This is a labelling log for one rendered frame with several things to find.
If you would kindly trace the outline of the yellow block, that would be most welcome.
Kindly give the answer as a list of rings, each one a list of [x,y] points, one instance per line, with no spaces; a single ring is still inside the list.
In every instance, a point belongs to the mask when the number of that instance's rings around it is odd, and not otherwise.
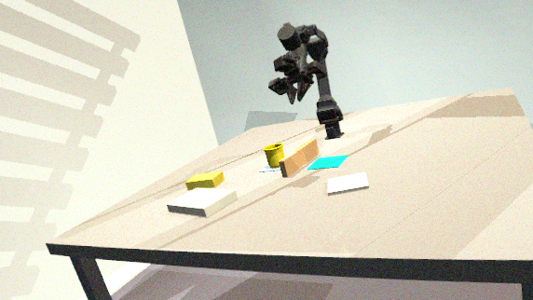
[[[223,172],[198,174],[185,182],[187,191],[196,188],[214,188],[225,179]]]

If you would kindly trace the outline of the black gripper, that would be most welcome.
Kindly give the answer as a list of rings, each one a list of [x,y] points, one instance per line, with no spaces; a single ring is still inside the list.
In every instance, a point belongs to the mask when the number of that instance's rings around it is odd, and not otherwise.
[[[293,68],[285,72],[288,77],[277,77],[268,83],[268,88],[277,94],[282,95],[287,93],[290,104],[294,104],[296,92],[297,100],[301,102],[310,86],[314,84],[313,74],[316,74],[316,77],[319,79],[327,76],[326,68],[317,61],[308,64],[305,56],[295,55],[299,59],[300,69]],[[297,83],[297,88],[294,87],[294,83]]]

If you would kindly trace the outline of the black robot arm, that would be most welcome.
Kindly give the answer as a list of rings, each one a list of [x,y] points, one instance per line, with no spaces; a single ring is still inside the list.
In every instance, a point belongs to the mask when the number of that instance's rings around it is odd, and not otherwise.
[[[317,37],[310,38],[312,35]],[[277,36],[282,45],[289,51],[274,61],[276,72],[288,72],[291,69],[300,69],[300,62],[295,54],[307,57],[320,63],[327,71],[326,55],[328,53],[328,40],[324,32],[317,29],[316,25],[296,26],[289,23],[283,24]],[[341,132],[339,121],[344,120],[343,114],[336,100],[332,97],[329,76],[319,79],[318,87],[320,98],[317,102],[317,117],[320,125],[324,124],[327,137],[324,140],[341,138],[345,132]]]

